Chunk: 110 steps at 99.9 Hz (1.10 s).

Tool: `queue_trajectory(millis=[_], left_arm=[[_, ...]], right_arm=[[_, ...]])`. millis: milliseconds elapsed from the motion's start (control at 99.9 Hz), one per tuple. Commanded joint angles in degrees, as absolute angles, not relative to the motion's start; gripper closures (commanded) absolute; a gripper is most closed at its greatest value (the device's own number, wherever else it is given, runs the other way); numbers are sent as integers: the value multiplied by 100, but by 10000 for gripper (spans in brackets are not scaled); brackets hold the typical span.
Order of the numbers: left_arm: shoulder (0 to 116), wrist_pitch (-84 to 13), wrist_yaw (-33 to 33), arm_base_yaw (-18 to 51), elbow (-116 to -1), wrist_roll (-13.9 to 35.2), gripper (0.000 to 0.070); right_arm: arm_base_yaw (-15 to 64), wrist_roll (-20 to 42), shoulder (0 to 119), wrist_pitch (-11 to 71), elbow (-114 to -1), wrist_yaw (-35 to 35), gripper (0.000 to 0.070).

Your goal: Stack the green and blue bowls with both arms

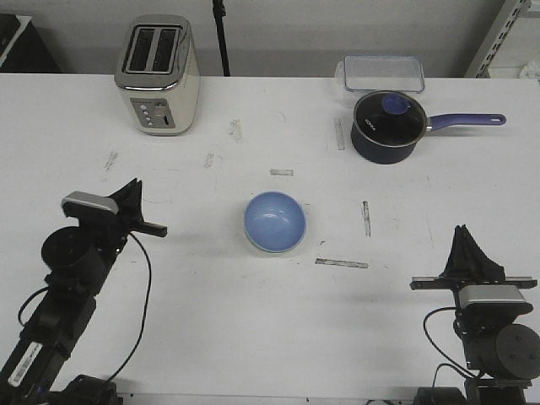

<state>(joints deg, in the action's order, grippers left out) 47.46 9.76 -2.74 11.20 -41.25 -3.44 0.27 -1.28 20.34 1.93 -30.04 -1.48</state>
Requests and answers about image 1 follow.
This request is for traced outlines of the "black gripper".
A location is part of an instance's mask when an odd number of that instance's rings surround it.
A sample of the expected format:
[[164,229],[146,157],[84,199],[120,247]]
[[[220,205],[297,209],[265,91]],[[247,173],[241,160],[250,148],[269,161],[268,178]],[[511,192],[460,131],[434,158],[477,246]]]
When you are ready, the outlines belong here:
[[[471,279],[505,279],[477,282]],[[517,317],[532,311],[521,291],[534,289],[537,280],[531,277],[505,278],[505,269],[491,260],[473,239],[467,226],[454,229],[451,250],[440,277],[414,277],[413,290],[447,289],[455,303],[454,329],[457,333],[484,333],[514,323]]]
[[127,243],[127,236],[138,232],[157,237],[167,236],[167,227],[143,220],[143,183],[137,178],[108,196],[118,207],[118,214],[78,212],[78,232],[75,238],[75,257],[82,259],[85,266],[97,265],[110,270]]

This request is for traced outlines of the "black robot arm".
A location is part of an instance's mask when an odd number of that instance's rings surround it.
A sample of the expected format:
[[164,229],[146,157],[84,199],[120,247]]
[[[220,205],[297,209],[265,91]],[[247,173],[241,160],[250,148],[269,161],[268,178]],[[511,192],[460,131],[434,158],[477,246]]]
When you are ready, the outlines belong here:
[[142,190],[143,183],[133,179],[106,197],[72,192],[63,198],[62,211],[78,225],[56,230],[42,245],[50,269],[40,289],[44,297],[1,370],[3,404],[123,402],[113,377],[78,375],[61,391],[51,386],[88,326],[95,298],[128,237],[167,234],[165,226],[144,220]]
[[489,259],[464,225],[454,230],[444,271],[437,277],[415,277],[413,290],[451,291],[453,331],[460,339],[465,364],[451,357],[445,366],[464,380],[464,387],[420,387],[415,404],[524,404],[525,390],[539,376],[539,336],[516,318],[532,312],[522,290],[537,287],[531,277],[508,277]]

